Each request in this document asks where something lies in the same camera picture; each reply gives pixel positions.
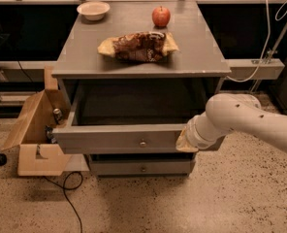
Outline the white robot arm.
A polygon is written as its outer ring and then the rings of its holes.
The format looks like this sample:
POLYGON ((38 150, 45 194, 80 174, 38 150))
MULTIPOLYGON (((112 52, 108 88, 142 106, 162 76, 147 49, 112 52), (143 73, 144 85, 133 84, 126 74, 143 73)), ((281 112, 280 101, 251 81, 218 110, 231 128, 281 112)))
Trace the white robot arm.
POLYGON ((234 131, 253 135, 287 153, 287 116, 262 110, 252 95, 231 93, 209 98, 206 110, 186 123, 175 148, 183 152, 208 150, 234 131))

